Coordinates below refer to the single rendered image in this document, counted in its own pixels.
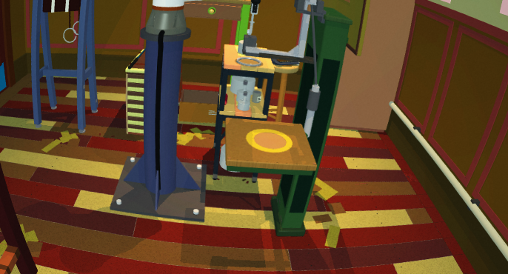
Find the striped wooden floor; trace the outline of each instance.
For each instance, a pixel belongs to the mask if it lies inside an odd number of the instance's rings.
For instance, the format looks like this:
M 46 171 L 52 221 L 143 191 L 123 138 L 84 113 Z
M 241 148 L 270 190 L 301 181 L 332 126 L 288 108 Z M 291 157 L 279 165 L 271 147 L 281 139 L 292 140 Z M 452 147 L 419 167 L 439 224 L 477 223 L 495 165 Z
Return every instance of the striped wooden floor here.
M 75 79 L 57 79 L 56 110 L 41 84 L 40 129 L 29 80 L 0 108 L 1 166 L 19 221 L 43 242 L 34 258 L 40 273 L 474 273 L 384 133 L 330 130 L 318 178 L 337 193 L 327 201 L 312 195 L 304 237 L 275 235 L 270 199 L 280 175 L 259 174 L 248 184 L 250 174 L 221 170 L 221 180 L 211 179 L 207 134 L 177 148 L 182 161 L 207 164 L 204 223 L 110 210 L 125 159 L 140 156 L 143 143 L 125 133 L 124 81 L 97 84 L 99 112 L 90 112 L 88 99 L 87 132 L 48 153 L 42 149 L 61 132 L 78 133 Z M 276 105 L 278 95 L 272 97 Z M 283 121 L 293 120 L 295 100 L 286 96 Z M 180 124 L 178 131 L 194 127 Z M 328 203 L 343 211 L 333 215 Z M 331 221 L 315 221 L 324 214 Z M 341 228 L 336 248 L 325 246 L 330 225 Z

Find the green wall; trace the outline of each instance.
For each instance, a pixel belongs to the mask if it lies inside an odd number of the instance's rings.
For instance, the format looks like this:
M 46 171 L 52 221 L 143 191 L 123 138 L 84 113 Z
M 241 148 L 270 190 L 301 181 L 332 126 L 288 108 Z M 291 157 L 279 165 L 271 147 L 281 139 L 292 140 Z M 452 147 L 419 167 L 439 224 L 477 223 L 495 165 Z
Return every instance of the green wall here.
M 499 13 L 503 0 L 452 0 L 450 4 L 441 0 L 429 1 L 466 14 L 502 30 L 508 30 L 508 16 Z

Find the round stool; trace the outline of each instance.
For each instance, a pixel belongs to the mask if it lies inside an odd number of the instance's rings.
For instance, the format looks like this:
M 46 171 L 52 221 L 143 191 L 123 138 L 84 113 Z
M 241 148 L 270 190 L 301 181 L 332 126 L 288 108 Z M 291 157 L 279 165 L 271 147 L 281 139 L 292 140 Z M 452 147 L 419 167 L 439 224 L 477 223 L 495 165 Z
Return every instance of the round stool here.
M 281 87 L 278 89 L 277 114 L 274 118 L 276 122 L 281 122 L 282 111 L 284 109 L 284 96 L 286 95 L 287 75 L 290 73 L 297 73 L 300 65 L 294 64 L 279 66 L 274 64 L 273 66 L 275 67 L 275 72 L 281 74 Z

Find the blue wooden stand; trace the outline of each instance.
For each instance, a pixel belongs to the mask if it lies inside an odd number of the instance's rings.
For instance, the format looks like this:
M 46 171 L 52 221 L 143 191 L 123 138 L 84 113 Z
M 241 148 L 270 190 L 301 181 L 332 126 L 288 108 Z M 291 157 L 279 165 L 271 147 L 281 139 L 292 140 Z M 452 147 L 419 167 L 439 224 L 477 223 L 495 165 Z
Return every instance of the blue wooden stand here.
M 42 0 L 33 0 L 32 7 L 32 103 L 33 123 L 41 127 L 41 77 L 46 76 L 47 91 L 50 97 L 51 109 L 56 109 L 56 93 L 54 76 L 67 76 L 77 78 L 77 108 L 78 128 L 84 133 L 86 121 L 84 117 L 84 86 L 88 81 L 90 90 L 90 105 L 92 112 L 97 112 L 97 86 L 96 86 L 96 52 L 95 32 L 93 30 L 93 0 L 81 0 L 81 12 L 79 17 L 78 37 L 78 69 L 55 70 L 51 64 L 50 30 L 47 13 L 42 12 Z M 42 35 L 42 52 L 44 54 L 44 66 L 39 69 L 40 37 Z M 85 57 L 88 67 L 85 68 Z

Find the yellow circle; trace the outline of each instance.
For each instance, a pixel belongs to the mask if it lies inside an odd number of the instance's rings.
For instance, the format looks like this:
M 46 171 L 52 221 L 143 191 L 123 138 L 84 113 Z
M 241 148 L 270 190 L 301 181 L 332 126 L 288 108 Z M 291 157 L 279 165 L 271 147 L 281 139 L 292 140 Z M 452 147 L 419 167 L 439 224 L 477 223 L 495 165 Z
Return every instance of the yellow circle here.
M 279 135 L 284 140 L 286 140 L 286 145 L 284 147 L 277 148 L 277 149 L 270 149 L 270 148 L 263 147 L 263 146 L 259 145 L 258 143 L 256 143 L 254 140 L 254 137 L 258 134 L 261 134 L 261 133 L 272 133 L 272 134 Z M 289 136 L 287 136 L 286 134 L 279 132 L 277 130 L 271 130 L 271 129 L 256 129 L 256 130 L 250 131 L 247 134 L 246 140 L 250 146 L 256 148 L 257 150 L 268 152 L 268 153 L 285 152 L 285 151 L 288 151 L 289 149 L 291 149 L 291 147 L 293 146 L 293 141 L 291 140 L 291 138 Z

